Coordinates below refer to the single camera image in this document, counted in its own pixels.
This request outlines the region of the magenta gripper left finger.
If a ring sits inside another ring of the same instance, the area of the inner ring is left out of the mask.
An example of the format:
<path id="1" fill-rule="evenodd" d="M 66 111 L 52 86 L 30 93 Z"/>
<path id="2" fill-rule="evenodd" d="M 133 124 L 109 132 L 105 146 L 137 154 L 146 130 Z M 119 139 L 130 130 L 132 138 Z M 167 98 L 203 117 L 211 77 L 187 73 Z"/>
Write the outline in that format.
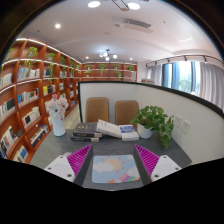
<path id="1" fill-rule="evenodd" d="M 82 186 L 92 156 L 93 146 L 89 144 L 73 153 L 58 156 L 44 170 Z"/>

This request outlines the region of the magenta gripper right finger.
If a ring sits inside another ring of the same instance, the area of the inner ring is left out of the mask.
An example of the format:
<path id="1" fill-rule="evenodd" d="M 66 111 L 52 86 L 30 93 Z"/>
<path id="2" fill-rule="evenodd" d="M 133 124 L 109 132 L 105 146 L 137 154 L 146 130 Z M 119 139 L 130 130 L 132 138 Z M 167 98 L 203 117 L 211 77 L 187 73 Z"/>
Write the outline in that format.
<path id="1" fill-rule="evenodd" d="M 181 167 L 168 155 L 158 156 L 137 144 L 134 147 L 134 158 L 144 185 L 181 170 Z"/>

